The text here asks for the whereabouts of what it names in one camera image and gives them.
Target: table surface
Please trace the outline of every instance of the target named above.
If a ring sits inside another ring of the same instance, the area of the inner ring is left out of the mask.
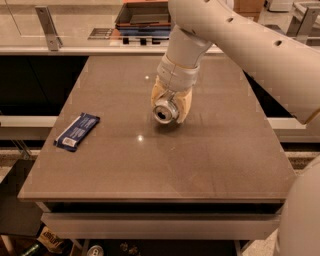
[[[152,116],[161,56],[90,57],[19,198],[32,201],[272,201],[293,169],[241,69],[206,56],[185,123]],[[81,113],[100,123],[71,153],[54,139]]]

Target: can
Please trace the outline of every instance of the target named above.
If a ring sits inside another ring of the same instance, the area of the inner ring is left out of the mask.
[[[100,245],[93,245],[87,252],[87,256],[103,256],[104,251]]]

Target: table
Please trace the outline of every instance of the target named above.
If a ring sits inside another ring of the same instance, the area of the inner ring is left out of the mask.
[[[187,120],[163,126],[160,59],[89,57],[19,199],[72,239],[266,238],[295,176],[242,70],[206,56]],[[81,112],[101,121],[77,152],[53,146]]]

